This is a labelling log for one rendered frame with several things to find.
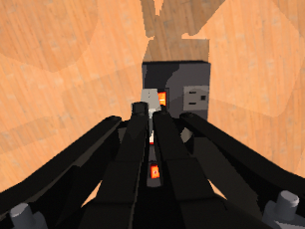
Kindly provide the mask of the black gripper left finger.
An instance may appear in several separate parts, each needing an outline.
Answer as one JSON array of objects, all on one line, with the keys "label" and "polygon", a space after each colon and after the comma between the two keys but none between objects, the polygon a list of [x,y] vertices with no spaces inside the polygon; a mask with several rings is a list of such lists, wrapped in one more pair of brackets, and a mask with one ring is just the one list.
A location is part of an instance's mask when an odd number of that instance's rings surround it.
[{"label": "black gripper left finger", "polygon": [[[78,229],[134,229],[152,142],[150,89],[128,120],[110,115],[23,181],[0,192],[0,229],[53,229],[100,184]],[[107,169],[106,169],[107,167]]]}]

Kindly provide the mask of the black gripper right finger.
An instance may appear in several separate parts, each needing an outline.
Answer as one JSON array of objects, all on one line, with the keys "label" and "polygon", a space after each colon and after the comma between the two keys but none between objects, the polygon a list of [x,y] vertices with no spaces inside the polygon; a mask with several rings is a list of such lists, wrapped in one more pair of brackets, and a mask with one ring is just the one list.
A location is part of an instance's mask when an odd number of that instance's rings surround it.
[{"label": "black gripper right finger", "polygon": [[[171,117],[150,89],[160,185],[169,184],[179,229],[238,229],[222,198],[273,229],[305,229],[305,178],[284,170],[193,113]],[[210,181],[210,182],[209,182]]]}]

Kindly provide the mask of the black power strip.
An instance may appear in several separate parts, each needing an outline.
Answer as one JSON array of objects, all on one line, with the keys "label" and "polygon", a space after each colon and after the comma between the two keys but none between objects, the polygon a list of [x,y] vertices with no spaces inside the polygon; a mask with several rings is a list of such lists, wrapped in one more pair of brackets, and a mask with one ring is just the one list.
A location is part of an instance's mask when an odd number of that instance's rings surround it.
[{"label": "black power strip", "polygon": [[[208,120],[211,63],[203,60],[142,62],[143,89],[157,89],[171,117],[193,113]],[[160,186],[150,142],[147,186]]]}]

